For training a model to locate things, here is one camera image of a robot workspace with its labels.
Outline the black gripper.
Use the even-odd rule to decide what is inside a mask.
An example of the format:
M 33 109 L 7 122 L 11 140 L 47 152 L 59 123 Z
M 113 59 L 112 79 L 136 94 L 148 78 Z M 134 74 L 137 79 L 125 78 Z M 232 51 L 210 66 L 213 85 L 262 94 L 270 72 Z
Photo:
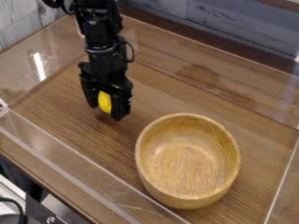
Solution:
M 79 62 L 79 85 L 92 108 L 98 106 L 98 90 L 112 92 L 110 118 L 120 121 L 130 112 L 133 84 L 126 78 L 126 48 L 86 47 L 88 62 Z

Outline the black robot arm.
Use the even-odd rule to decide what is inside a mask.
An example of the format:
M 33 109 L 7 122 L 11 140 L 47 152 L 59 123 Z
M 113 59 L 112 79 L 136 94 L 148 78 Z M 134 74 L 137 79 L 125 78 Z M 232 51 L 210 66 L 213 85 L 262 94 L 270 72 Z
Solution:
M 126 48 L 134 50 L 120 35 L 122 18 L 116 0 L 71 0 L 69 9 L 65 0 L 41 0 L 47 7 L 61 8 L 73 14 L 78 33 L 85 40 L 88 61 L 77 64 L 79 85 L 88 105 L 109 114 L 116 121 L 130 112 L 133 84 L 126 78 L 128 64 L 136 54 L 126 55 Z

